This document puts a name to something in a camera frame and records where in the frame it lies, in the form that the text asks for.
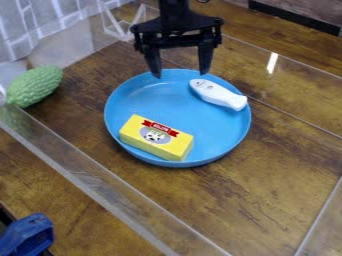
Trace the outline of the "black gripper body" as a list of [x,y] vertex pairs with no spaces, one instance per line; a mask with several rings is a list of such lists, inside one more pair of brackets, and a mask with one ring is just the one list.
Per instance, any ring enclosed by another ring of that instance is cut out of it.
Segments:
[[137,50],[191,47],[206,42],[218,47],[222,43],[221,17],[195,13],[189,0],[158,0],[158,4],[159,16],[130,28]]

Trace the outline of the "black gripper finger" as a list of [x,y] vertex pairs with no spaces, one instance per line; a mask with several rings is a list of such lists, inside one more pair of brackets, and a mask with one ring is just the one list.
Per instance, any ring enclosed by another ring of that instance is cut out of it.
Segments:
[[198,46],[199,56],[199,72],[205,75],[210,71],[213,55],[214,55],[214,41],[211,39],[205,40]]
[[145,55],[146,63],[149,65],[149,69],[153,75],[157,78],[161,78],[162,77],[162,59],[161,59],[159,49],[146,45],[143,47],[143,55]]

